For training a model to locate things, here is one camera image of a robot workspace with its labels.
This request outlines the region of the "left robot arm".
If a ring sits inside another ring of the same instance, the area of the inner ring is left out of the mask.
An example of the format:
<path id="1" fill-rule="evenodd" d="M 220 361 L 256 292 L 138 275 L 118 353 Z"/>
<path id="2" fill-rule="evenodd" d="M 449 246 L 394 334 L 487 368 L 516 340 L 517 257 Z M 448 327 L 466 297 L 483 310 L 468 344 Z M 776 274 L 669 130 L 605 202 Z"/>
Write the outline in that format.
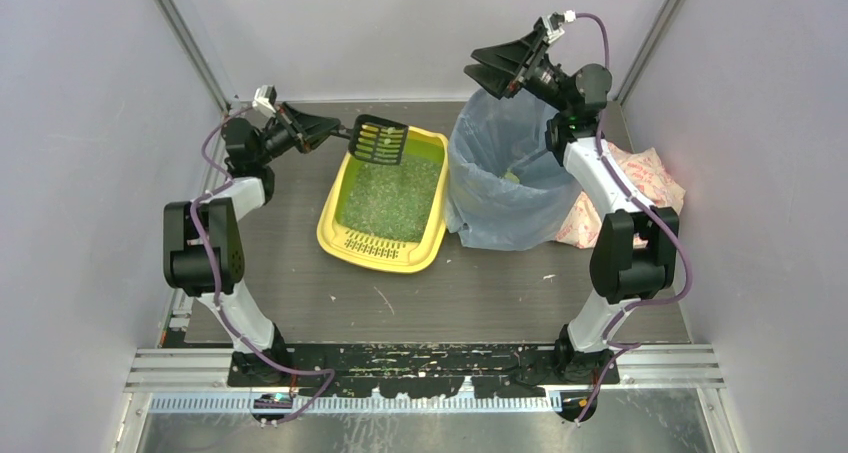
<path id="1" fill-rule="evenodd" d="M 247 287 L 239 223 L 273 198 L 273 160 L 293 150 L 310 153 L 341 136 L 344 128 L 337 118 L 305 113 L 288 103 L 268 109 L 260 126 L 248 120 L 248 112 L 232 113 L 208 135 L 208 140 L 223 141 L 222 162 L 209 155 L 208 142 L 201 146 L 203 159 L 223 175 L 223 183 L 193 200 L 165 206 L 163 274 L 171 287 L 206 306 L 228 333 L 237 380 L 271 385 L 300 372 L 279 328 Z"/>

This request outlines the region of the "yellow litter box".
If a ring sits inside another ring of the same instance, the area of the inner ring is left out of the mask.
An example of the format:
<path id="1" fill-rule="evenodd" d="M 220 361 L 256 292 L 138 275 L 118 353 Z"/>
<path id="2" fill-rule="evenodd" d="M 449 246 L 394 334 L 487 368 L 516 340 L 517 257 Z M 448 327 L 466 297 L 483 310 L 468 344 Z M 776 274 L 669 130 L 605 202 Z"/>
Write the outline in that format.
<path id="1" fill-rule="evenodd" d="M 388 240 L 347 228 L 339 223 L 340 208 L 350 192 L 353 179 L 365 164 L 346 153 L 317 226 L 317 240 L 325 252 L 361 267 L 392 273 L 416 273 L 434 261 L 446 232 L 444 202 L 448 182 L 448 138 L 441 133 L 409 127 L 402 161 L 416 156 L 441 165 L 435 198 L 421 240 Z"/>

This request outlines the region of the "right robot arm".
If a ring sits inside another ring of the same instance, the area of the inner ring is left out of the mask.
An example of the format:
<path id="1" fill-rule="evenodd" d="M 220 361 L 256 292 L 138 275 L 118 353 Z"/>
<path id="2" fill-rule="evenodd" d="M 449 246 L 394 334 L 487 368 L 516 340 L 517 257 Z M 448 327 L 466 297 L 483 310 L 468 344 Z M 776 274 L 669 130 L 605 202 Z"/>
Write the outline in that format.
<path id="1" fill-rule="evenodd" d="M 530 33 L 472 51 L 464 72 L 496 99 L 527 91 L 556 109 L 546 148 L 587 193 L 602 219 L 589 265 L 592 293 L 557 338 L 551 371 L 568 382 L 599 384 L 623 347 L 611 337 L 633 311 L 668 301 L 679 248 L 679 216 L 658 207 L 617 165 L 601 131 L 612 87 L 609 64 L 590 63 L 568 74 L 548 50 L 579 19 L 573 11 L 539 18 Z"/>

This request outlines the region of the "black litter scoop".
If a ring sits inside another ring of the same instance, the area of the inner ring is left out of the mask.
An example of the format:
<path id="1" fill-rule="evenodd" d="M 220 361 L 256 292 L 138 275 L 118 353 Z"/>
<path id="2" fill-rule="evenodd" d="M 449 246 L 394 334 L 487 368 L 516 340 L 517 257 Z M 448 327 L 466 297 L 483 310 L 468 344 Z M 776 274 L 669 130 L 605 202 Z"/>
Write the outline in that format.
<path id="1" fill-rule="evenodd" d="M 378 166 L 398 166 L 410 127 L 373 115 L 359 115 L 350 128 L 339 125 L 331 135 L 347 141 L 348 154 L 361 162 Z"/>

